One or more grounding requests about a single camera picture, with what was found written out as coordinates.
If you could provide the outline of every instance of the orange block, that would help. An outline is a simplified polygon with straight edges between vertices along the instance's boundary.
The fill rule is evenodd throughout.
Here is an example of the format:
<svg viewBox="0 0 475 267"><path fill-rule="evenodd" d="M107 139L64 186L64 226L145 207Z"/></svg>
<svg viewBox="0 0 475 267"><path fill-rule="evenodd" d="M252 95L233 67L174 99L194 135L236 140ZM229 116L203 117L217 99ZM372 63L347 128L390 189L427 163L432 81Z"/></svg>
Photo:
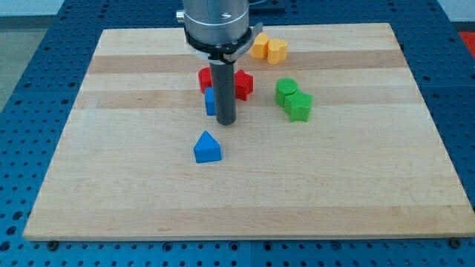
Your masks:
<svg viewBox="0 0 475 267"><path fill-rule="evenodd" d="M267 45L269 37L265 33L259 33L254 40L254 44L249 50L249 55L254 59L265 59L267 56Z"/></svg>
<svg viewBox="0 0 475 267"><path fill-rule="evenodd" d="M270 39L268 45L267 61L277 65L287 58L287 41L283 39Z"/></svg>

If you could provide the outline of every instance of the wooden board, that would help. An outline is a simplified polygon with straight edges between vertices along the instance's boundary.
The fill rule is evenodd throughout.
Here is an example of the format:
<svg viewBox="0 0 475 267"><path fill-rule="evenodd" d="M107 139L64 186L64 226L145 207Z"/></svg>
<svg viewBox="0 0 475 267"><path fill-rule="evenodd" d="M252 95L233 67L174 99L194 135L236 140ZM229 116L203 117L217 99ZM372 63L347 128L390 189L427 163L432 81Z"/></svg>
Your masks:
<svg viewBox="0 0 475 267"><path fill-rule="evenodd" d="M277 66L229 127L183 29L105 30L24 231L30 240L468 237L475 215L388 24L267 27ZM290 123L275 83L315 97ZM198 165L209 131L223 161Z"/></svg>

